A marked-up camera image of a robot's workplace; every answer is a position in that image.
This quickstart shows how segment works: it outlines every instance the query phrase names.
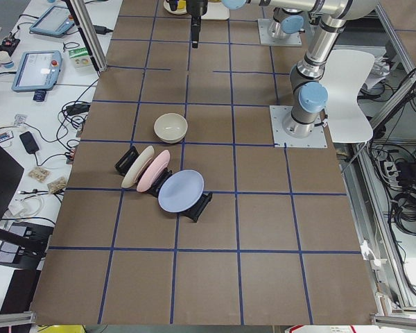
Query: metal mounting plate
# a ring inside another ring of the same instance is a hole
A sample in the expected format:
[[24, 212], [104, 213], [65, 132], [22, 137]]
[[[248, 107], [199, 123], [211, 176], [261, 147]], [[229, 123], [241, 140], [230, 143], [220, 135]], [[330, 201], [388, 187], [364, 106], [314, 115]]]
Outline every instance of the metal mounting plate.
[[299, 33], [293, 33], [285, 40], [273, 38], [268, 34], [268, 27], [270, 26], [272, 19], [258, 19], [257, 26], [259, 27], [259, 37], [261, 38], [261, 45], [270, 46], [302, 46]]
[[322, 126], [315, 127], [313, 132], [304, 139], [292, 137], [285, 132], [282, 127], [282, 120], [285, 115], [291, 112], [292, 106], [286, 105], [271, 105], [271, 126], [272, 138], [276, 147], [296, 147], [296, 148], [326, 148], [327, 140], [325, 139], [324, 129]]

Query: device screen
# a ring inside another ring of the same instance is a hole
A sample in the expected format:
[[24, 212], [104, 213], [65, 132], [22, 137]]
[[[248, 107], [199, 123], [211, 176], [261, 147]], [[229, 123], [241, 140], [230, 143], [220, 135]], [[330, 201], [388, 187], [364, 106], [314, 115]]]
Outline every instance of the device screen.
[[18, 86], [32, 87], [45, 85], [46, 77], [50, 74], [52, 53], [32, 53], [26, 55]]
[[59, 27], [68, 19], [69, 11], [67, 8], [54, 7], [37, 25], [38, 29], [46, 31], [57, 31]]

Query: yellow object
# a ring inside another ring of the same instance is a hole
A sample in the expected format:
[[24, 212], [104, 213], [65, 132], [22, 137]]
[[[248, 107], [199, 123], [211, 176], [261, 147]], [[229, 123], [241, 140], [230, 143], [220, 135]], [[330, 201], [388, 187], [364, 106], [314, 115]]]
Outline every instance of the yellow object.
[[185, 0], [179, 0], [177, 3], [177, 9], [184, 9], [187, 6], [187, 2]]
[[39, 326], [37, 331], [43, 331], [43, 333], [85, 333], [82, 325]]

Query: light blue plate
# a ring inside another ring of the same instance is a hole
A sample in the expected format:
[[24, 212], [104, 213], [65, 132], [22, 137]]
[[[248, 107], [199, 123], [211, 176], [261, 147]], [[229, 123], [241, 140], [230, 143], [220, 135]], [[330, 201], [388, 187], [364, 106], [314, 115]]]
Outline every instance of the light blue plate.
[[183, 170], [172, 175], [162, 185], [159, 205], [170, 213], [187, 210], [202, 196], [203, 177], [194, 170]]

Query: blue joint cap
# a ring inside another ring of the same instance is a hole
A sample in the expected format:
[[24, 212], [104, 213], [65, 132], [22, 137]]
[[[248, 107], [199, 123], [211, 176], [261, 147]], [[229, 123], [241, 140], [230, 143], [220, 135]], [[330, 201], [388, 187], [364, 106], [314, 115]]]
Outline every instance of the blue joint cap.
[[300, 15], [287, 17], [281, 23], [282, 31], [288, 33], [289, 35], [298, 32], [303, 26], [304, 18]]
[[222, 0], [223, 5], [228, 9], [239, 9], [243, 7], [247, 0]]
[[318, 113], [327, 104], [327, 89], [319, 82], [308, 82], [299, 92], [299, 103], [309, 113]]

